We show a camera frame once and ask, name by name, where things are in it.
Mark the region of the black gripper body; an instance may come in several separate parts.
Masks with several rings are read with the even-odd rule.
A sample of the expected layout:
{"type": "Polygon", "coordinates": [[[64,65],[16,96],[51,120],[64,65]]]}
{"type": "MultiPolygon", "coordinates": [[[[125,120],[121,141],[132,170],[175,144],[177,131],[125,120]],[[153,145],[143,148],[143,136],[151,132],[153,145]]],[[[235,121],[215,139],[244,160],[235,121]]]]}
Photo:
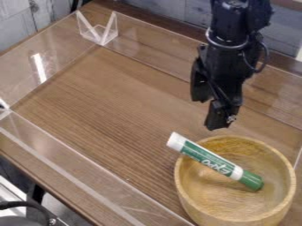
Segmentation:
{"type": "Polygon", "coordinates": [[[214,31],[206,31],[207,45],[198,47],[198,57],[202,59],[212,97],[223,104],[242,106],[243,83],[255,73],[260,73],[264,65],[256,66],[260,52],[264,49],[263,36],[259,32],[243,35],[239,42],[227,41],[214,36],[214,31]]]}

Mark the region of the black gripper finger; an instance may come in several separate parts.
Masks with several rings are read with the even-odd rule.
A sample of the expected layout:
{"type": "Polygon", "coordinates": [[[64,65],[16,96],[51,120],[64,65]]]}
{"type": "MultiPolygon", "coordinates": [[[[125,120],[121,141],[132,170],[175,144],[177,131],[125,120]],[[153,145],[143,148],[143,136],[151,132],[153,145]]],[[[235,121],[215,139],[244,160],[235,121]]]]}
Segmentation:
{"type": "Polygon", "coordinates": [[[194,102],[206,102],[212,97],[207,73],[202,59],[198,57],[191,68],[190,94],[194,102]]]}
{"type": "Polygon", "coordinates": [[[238,106],[223,104],[219,100],[210,102],[204,126],[210,131],[227,128],[236,120],[238,106]]]}

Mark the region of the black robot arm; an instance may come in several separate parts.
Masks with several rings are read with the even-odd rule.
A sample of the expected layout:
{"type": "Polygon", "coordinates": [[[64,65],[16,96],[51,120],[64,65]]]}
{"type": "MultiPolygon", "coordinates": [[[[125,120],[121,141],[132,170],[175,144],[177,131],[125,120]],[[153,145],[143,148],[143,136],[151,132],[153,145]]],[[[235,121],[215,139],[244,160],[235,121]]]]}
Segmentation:
{"type": "Polygon", "coordinates": [[[204,126],[227,128],[243,103],[243,83],[263,71],[268,48],[260,30],[274,14],[270,0],[210,0],[207,44],[198,46],[190,78],[191,100],[208,102],[204,126]]]}

